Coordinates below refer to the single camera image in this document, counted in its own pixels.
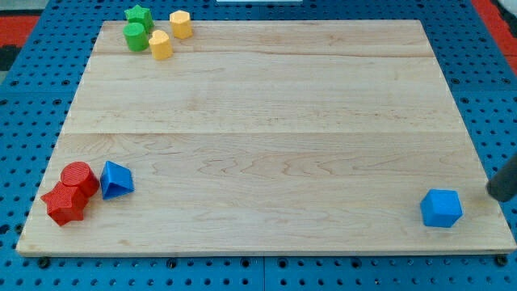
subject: blue block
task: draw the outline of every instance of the blue block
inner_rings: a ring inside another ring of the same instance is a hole
[[[100,187],[104,200],[135,191],[131,171],[111,161],[106,161],[104,165],[103,173],[100,175]]]
[[[458,192],[454,190],[429,190],[420,209],[425,226],[451,227],[463,215]]]

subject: red block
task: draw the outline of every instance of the red block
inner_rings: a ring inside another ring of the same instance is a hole
[[[79,187],[68,187],[58,182],[54,189],[43,195],[41,200],[47,204],[47,214],[59,225],[69,221],[81,221],[82,210],[88,203]]]
[[[72,162],[61,172],[61,182],[65,186],[79,187],[86,198],[92,197],[99,189],[99,180],[85,162]]]

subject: green block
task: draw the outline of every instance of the green block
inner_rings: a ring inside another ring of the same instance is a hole
[[[149,46],[144,26],[140,23],[127,24],[124,27],[123,33],[128,43],[128,48],[133,52],[141,52]]]
[[[140,23],[145,28],[145,33],[149,33],[154,27],[153,17],[149,8],[141,7],[136,4],[133,8],[124,11],[129,23]]]

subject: yellow block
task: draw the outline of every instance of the yellow block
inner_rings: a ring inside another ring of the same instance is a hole
[[[170,29],[174,37],[186,39],[192,36],[191,15],[186,11],[176,11],[169,15]]]
[[[155,60],[165,60],[172,56],[172,44],[170,38],[166,32],[156,30],[153,32],[151,39],[149,40],[149,47]]]

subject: red pegboard surface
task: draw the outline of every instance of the red pegboard surface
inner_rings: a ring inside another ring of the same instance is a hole
[[[22,47],[38,19],[39,16],[0,17],[0,47],[9,44]]]
[[[517,39],[511,34],[508,23],[501,17],[499,9],[492,3],[492,0],[472,0],[472,4],[514,73],[517,74]]]

